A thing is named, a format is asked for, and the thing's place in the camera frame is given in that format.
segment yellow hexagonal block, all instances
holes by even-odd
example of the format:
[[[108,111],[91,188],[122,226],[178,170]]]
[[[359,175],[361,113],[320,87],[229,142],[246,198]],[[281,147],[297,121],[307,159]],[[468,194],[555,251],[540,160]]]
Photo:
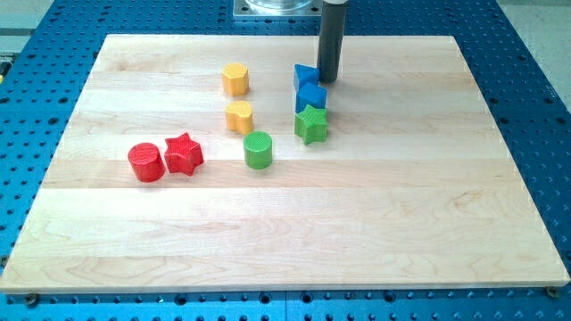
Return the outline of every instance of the yellow hexagonal block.
[[[247,101],[232,102],[226,107],[226,125],[247,135],[253,131],[252,106]]]
[[[227,64],[222,70],[222,85],[229,95],[245,95],[250,85],[248,68],[240,62]]]

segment wooden tabletop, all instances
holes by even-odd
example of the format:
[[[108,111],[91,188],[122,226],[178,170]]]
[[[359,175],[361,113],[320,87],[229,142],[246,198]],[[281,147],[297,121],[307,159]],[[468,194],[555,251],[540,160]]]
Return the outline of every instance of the wooden tabletop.
[[[452,37],[346,37],[328,139],[294,135],[315,37],[111,35],[0,278],[19,292],[562,285],[569,281]],[[222,90],[228,62],[251,90]],[[244,164],[252,104],[274,162]],[[135,144],[189,132],[192,177],[136,181]]]

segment toy block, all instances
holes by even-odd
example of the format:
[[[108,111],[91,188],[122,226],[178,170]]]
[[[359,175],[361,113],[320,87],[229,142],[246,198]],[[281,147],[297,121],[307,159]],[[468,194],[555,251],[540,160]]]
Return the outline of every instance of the toy block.
[[[203,150],[200,144],[190,139],[185,133],[177,138],[167,138],[167,151],[164,160],[170,173],[185,173],[192,176],[194,169],[204,163]]]
[[[151,143],[141,143],[128,151],[128,162],[138,180],[153,182],[162,177],[165,168],[159,148]]]
[[[244,160],[252,169],[265,169],[272,162],[271,137],[254,131],[244,138]]]
[[[295,114],[295,134],[304,144],[327,140],[327,110],[307,105],[305,110]]]
[[[307,105],[325,109],[326,100],[327,90],[325,88],[307,83],[295,95],[295,112],[302,112]]]
[[[305,84],[319,84],[319,69],[304,66],[301,64],[294,65],[294,88],[297,93]]]
[[[250,85],[248,68],[239,62],[227,64],[222,70],[222,85],[231,96],[246,95]]]
[[[248,135],[253,131],[252,106],[247,101],[232,102],[226,107],[226,126],[229,130]]]

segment blue cube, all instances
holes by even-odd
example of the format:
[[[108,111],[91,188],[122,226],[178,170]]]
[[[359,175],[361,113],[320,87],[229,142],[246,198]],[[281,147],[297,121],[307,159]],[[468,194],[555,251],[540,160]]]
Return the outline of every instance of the blue cube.
[[[326,100],[327,90],[325,88],[307,83],[295,95],[295,112],[302,112],[307,105],[325,109]]]
[[[319,83],[319,69],[304,66],[301,64],[294,65],[294,87],[297,93],[305,84],[317,85]]]

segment blue pegboard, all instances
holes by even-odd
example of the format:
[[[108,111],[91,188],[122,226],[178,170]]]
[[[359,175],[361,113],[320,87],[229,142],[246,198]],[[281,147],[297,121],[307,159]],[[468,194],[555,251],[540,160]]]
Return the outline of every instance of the blue pegboard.
[[[228,0],[55,0],[0,86],[0,256],[10,253],[109,33],[317,35],[232,21]],[[571,115],[494,1],[352,0],[348,35],[452,35],[571,268]],[[571,287],[444,291],[0,294],[0,320],[568,320]]]

